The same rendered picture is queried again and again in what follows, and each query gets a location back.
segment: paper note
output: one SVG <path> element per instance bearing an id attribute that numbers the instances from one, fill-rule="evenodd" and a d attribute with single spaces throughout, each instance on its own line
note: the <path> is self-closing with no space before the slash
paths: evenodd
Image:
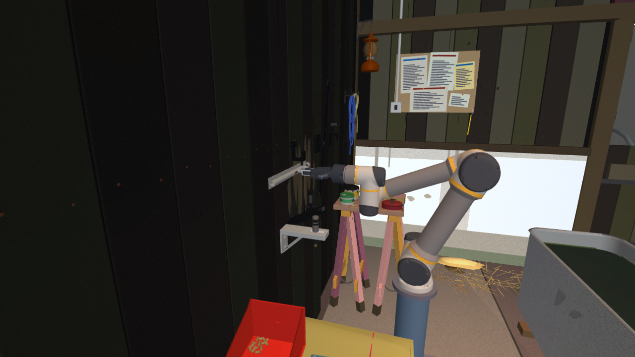
<path id="1" fill-rule="evenodd" d="M 410 97 L 410 112 L 444 112 L 448 109 L 446 87 L 415 88 Z"/>
<path id="2" fill-rule="evenodd" d="M 428 57 L 410 56 L 401 57 L 401 93 L 413 93 L 414 88 L 427 86 Z"/>
<path id="3" fill-rule="evenodd" d="M 470 95 L 463 93 L 450 93 L 450 99 L 448 105 L 451 107 L 467 108 L 467 104 L 470 103 Z"/>
<path id="4" fill-rule="evenodd" d="M 430 87 L 454 88 L 454 65 L 458 62 L 458 52 L 432 52 L 428 85 Z"/>
<path id="5" fill-rule="evenodd" d="M 454 65 L 454 90 L 474 89 L 474 62 Z"/>

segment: red lid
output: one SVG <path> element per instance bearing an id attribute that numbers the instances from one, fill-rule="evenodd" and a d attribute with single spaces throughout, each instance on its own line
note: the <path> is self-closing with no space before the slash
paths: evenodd
<path id="1" fill-rule="evenodd" d="M 387 199 L 385 201 L 382 201 L 382 208 L 386 210 L 400 211 L 402 206 L 403 204 L 401 203 L 401 201 L 398 201 L 396 199 Z"/>

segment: orange lantern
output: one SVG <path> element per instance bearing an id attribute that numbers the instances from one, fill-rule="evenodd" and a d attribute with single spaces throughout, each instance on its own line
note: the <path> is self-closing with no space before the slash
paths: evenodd
<path id="1" fill-rule="evenodd" d="M 366 57 L 366 62 L 361 65 L 362 72 L 376 72 L 379 71 L 379 65 L 374 61 L 377 56 L 377 41 L 379 39 L 377 37 L 373 37 L 373 34 L 368 34 L 368 38 L 364 39 L 366 43 L 364 45 L 364 56 Z"/>

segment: blue rope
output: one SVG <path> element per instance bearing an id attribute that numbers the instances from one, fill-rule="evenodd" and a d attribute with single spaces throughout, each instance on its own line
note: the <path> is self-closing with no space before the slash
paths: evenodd
<path id="1" fill-rule="evenodd" d="M 353 148 L 353 140 L 355 140 L 355 96 L 351 95 L 349 99 L 349 155 Z"/>

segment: red box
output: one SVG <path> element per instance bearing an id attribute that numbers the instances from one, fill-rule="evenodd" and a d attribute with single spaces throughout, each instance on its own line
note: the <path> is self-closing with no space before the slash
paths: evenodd
<path id="1" fill-rule="evenodd" d="M 227 357 L 302 357 L 306 343 L 304 307 L 250 299 Z"/>

